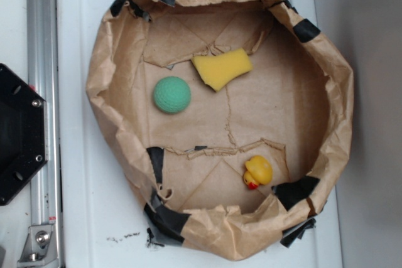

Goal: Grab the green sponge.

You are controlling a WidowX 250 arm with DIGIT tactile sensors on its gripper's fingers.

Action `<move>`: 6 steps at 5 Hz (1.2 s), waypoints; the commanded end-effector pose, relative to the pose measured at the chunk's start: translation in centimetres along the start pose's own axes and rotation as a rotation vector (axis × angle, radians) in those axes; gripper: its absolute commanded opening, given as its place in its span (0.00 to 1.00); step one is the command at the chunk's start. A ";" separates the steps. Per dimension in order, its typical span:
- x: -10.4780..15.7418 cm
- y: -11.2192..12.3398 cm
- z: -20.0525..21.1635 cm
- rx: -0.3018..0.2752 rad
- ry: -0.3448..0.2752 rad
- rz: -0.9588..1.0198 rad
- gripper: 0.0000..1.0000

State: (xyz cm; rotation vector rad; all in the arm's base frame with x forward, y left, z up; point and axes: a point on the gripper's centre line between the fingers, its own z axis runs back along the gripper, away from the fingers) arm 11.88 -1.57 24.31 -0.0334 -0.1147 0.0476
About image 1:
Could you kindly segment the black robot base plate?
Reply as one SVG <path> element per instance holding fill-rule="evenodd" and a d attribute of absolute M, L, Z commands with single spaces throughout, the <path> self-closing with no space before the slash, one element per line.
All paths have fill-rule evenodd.
<path fill-rule="evenodd" d="M 47 162 L 45 105 L 1 64 L 1 205 L 8 205 Z"/>

